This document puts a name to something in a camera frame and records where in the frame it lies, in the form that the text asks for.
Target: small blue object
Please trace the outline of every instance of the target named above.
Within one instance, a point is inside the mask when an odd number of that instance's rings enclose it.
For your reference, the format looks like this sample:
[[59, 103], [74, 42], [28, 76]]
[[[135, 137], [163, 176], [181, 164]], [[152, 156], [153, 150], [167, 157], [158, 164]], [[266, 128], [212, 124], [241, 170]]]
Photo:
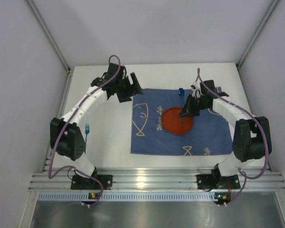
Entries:
[[184, 97], [185, 96], [185, 90], [183, 88], [179, 88], [179, 96]]
[[87, 123], [85, 125], [85, 134], [89, 134], [90, 133], [90, 125]]
[[[184, 106], [183, 97], [185, 96], [185, 90], [183, 88], [179, 88], [179, 96], [181, 97], [181, 108]], [[181, 119], [181, 124], [184, 124], [184, 117]]]

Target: white table surface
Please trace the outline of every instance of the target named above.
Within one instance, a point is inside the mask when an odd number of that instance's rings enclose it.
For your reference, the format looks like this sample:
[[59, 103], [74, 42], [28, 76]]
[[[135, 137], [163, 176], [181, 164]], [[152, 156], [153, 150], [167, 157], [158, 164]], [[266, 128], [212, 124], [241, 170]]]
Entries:
[[[234, 63], [126, 65], [128, 75], [135, 72], [142, 88], [158, 89], [189, 89], [196, 78], [198, 67], [203, 80], [213, 79], [215, 86], [221, 86], [234, 103], [249, 110]], [[75, 67], [65, 113], [83, 97], [93, 79], [102, 76], [107, 68], [108, 65]], [[90, 134], [86, 153], [92, 164], [99, 168], [213, 167], [228, 156], [131, 154], [132, 102], [120, 104], [116, 95], [103, 103], [87, 121]], [[69, 164], [56, 153], [53, 167]], [[262, 167], [263, 164], [264, 159], [260, 159], [249, 166]]]

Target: red circle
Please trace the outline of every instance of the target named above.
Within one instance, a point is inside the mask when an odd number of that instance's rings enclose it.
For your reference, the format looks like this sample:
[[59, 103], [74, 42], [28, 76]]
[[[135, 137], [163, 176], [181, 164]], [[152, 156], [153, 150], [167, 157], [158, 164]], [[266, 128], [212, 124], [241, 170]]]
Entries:
[[181, 108], [174, 107], [169, 108], [162, 115], [162, 126], [171, 134], [187, 134], [193, 126], [193, 118], [191, 117], [184, 117], [184, 123], [182, 123], [182, 118], [179, 117], [180, 112]]

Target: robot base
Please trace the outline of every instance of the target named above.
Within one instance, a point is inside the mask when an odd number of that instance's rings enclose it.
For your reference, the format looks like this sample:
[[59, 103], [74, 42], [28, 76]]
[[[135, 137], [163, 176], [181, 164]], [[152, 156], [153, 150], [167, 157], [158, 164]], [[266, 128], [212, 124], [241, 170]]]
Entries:
[[198, 189], [211, 191], [212, 189], [228, 189], [230, 186], [231, 189], [240, 189], [240, 183], [238, 176], [223, 177], [220, 181], [217, 178], [214, 178], [212, 174], [199, 174], [196, 175]]
[[[97, 180], [99, 180], [104, 190], [109, 190], [112, 187], [113, 175], [97, 175]], [[72, 190], [100, 190], [100, 185], [95, 181], [81, 177], [79, 175], [74, 175], [72, 177]]]

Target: fish drawing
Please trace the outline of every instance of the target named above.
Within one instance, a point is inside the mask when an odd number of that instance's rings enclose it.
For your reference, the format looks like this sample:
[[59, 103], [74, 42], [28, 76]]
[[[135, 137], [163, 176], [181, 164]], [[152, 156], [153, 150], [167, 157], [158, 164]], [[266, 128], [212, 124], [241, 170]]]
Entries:
[[186, 151], [184, 153], [184, 156], [187, 156], [186, 154], [188, 153], [190, 156], [192, 156], [192, 154], [190, 153], [190, 150], [192, 149], [192, 146], [183, 146], [183, 149]]
[[143, 129], [148, 121], [148, 116], [149, 116], [149, 110], [148, 110], [147, 103], [134, 105], [133, 113], [134, 112], [139, 113], [139, 116], [136, 118], [136, 120], [134, 121], [132, 120], [132, 123], [138, 130], [138, 133], [136, 133], [135, 135], [145, 136], [145, 134], [143, 133]]

